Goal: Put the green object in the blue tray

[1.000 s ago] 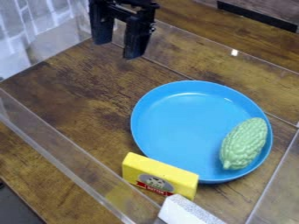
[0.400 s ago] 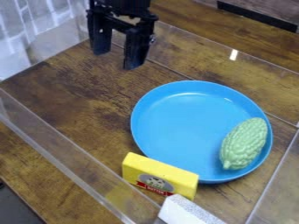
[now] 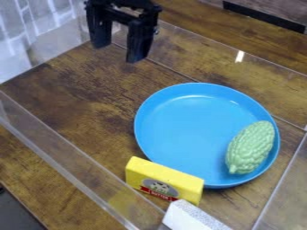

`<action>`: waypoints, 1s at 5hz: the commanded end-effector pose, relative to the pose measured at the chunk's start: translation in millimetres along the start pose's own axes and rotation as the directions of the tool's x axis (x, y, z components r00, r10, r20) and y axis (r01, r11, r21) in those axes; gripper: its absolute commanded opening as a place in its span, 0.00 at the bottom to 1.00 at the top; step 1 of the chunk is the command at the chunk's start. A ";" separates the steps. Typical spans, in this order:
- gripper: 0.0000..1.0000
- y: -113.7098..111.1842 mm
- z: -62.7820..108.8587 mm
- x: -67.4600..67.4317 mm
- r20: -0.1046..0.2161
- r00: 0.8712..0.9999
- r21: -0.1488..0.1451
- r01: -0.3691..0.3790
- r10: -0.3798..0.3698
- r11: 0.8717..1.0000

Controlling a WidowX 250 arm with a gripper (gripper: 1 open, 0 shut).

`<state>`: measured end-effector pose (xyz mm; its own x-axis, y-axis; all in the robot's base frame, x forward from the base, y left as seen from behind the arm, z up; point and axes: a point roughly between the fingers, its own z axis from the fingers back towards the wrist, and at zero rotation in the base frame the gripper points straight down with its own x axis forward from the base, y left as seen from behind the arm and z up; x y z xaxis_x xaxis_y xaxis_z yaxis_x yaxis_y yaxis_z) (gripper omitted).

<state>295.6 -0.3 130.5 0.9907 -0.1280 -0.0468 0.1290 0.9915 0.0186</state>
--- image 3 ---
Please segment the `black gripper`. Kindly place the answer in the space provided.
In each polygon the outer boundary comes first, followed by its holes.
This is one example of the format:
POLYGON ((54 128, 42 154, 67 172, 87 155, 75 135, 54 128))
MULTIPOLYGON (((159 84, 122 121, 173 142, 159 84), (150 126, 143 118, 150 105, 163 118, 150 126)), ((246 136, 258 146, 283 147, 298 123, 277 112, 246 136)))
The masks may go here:
POLYGON ((113 43, 113 22, 129 24, 126 61, 149 56, 162 6, 153 0, 86 0, 89 34, 99 49, 113 43))

